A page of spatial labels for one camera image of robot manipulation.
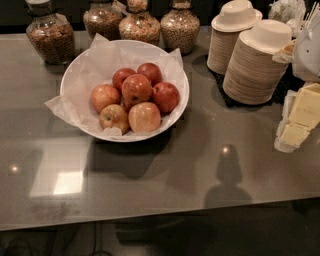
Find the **jar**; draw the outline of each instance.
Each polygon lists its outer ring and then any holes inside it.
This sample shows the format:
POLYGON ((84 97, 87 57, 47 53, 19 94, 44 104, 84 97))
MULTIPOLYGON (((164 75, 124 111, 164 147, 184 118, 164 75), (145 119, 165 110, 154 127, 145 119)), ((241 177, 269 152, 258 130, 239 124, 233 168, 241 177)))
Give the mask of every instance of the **jar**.
POLYGON ((200 31, 200 21, 192 13, 190 1, 173 1, 170 12, 162 17, 160 24, 167 50, 180 48, 182 55, 192 51, 200 31))
MULTIPOLYGON (((148 3, 146 0, 135 1, 137 3, 148 3)), ((119 25, 121 39, 138 40, 158 45, 160 41, 160 22, 150 14, 148 9, 144 8, 149 8, 148 4, 128 7, 128 16, 119 25)))
POLYGON ((74 32, 65 16, 52 10, 29 10, 32 23, 26 34, 34 49, 47 64, 69 63, 75 53, 74 32))
POLYGON ((119 24, 122 13, 113 7, 113 1, 90 1, 90 9, 83 15, 83 23, 93 39, 96 33, 108 40, 120 39, 119 24))

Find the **fruit bowl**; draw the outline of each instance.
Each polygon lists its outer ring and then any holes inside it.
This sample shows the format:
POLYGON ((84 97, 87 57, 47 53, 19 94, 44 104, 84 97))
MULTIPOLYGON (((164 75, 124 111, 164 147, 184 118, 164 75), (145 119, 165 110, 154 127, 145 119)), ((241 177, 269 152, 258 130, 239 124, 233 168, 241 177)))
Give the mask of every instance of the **fruit bowl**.
POLYGON ((46 102, 51 111, 67 123, 101 140, 135 142, 146 140, 166 131, 184 112, 189 99, 189 83, 179 50, 167 53, 163 49, 135 40, 108 41, 97 34, 90 49, 80 54, 64 73, 60 96, 46 102), (163 72, 163 80, 176 85, 180 93, 178 106, 161 116, 159 129, 148 133, 127 132, 119 129, 103 130, 99 115, 90 102, 91 91, 101 83, 112 83, 112 75, 120 67, 136 69, 143 62, 156 63, 163 72))

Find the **table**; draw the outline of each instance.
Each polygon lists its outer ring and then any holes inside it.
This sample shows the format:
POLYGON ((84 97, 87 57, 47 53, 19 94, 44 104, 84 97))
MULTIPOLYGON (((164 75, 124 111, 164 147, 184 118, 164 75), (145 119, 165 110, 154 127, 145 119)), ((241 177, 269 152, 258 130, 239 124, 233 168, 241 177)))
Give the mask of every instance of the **table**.
MULTIPOLYGON (((320 131, 273 147, 282 106, 227 108, 206 66, 211 29, 183 57, 190 99, 167 132, 94 139, 44 105, 67 66, 48 66, 25 34, 0 36, 0 230, 114 220, 320 196, 320 131)), ((78 54, 90 46, 75 32, 78 54)))

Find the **apple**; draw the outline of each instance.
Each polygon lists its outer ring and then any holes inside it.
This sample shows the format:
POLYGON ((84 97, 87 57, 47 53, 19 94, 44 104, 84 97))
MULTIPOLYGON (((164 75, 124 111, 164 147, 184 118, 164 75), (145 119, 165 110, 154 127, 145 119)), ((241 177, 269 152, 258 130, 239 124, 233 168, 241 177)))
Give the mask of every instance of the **apple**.
POLYGON ((151 81, 152 86, 162 81, 162 73, 159 66, 151 62, 141 64, 137 69, 137 73, 146 76, 151 81))
POLYGON ((180 93, 172 83, 157 83, 152 90, 152 102, 158 106, 161 113, 170 113, 179 104, 180 93))
POLYGON ((117 127, 124 135, 130 128, 128 112, 119 104, 111 104, 105 107, 99 115, 99 123, 102 129, 117 127))
POLYGON ((149 79, 141 74, 128 76, 122 84, 122 96, 128 110, 140 102, 149 101, 152 96, 149 79))
POLYGON ((161 125, 161 114, 153 102, 141 102, 134 105, 128 115, 133 132, 152 132, 161 125))
POLYGON ((136 71, 134 71, 132 68, 120 68, 118 69, 112 76, 112 84, 114 87, 116 87, 119 92, 122 91, 122 84, 123 81, 133 74, 136 74, 136 71))
POLYGON ((120 104, 121 94, 111 84, 100 84, 93 88, 91 102, 94 109, 100 113, 108 105, 120 104))

